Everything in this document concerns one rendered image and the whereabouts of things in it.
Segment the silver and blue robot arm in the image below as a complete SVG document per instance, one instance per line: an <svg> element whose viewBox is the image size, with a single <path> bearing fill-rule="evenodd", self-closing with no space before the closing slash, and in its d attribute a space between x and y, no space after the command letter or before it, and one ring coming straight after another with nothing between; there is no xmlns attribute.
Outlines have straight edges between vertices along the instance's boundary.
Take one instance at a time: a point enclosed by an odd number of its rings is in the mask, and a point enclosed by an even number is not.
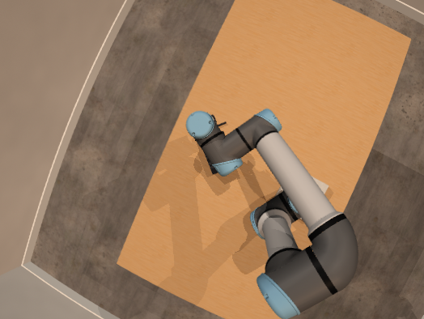
<svg viewBox="0 0 424 319"><path fill-rule="evenodd" d="M257 285L276 315L281 319L299 315L350 283L358 265L354 229L279 134L282 125L270 109L226 136L204 111L191 113L186 129L220 176L235 171L243 164L241 158L256 148L283 189L250 214L269 256ZM304 250L289 230L300 218L312 243Z"/></svg>

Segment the black power strip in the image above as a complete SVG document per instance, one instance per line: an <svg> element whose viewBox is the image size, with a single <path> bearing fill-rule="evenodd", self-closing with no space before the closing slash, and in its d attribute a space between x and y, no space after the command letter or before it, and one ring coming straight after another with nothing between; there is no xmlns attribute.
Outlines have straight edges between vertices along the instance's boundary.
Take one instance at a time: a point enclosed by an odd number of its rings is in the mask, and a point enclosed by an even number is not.
<svg viewBox="0 0 424 319"><path fill-rule="evenodd" d="M211 170L212 174L214 175L215 173L218 173L216 171L216 169L214 168L214 166L212 166L212 163L209 161L209 159L207 158L207 156L206 156L206 159L207 159L207 162L208 162L208 164L210 166L210 170Z"/></svg>

